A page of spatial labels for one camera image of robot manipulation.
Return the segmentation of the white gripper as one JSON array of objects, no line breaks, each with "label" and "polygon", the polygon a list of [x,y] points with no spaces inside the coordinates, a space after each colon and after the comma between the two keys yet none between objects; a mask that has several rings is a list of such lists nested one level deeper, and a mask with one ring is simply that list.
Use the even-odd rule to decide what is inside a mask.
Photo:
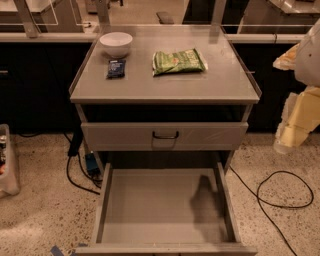
[{"label": "white gripper", "polygon": [[[279,70],[294,70],[299,43],[292,46],[273,62]],[[320,88],[307,86],[300,94],[290,93],[285,101],[273,148],[280,154],[298,148],[320,125]]]}]

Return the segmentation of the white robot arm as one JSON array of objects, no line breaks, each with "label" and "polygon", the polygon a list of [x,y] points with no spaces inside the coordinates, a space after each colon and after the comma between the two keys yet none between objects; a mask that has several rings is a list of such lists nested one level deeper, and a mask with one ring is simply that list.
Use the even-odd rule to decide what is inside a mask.
[{"label": "white robot arm", "polygon": [[293,70],[295,79],[306,86],[299,94],[289,94],[276,131],[273,147],[278,153],[287,154],[320,125],[320,20],[273,66]]}]

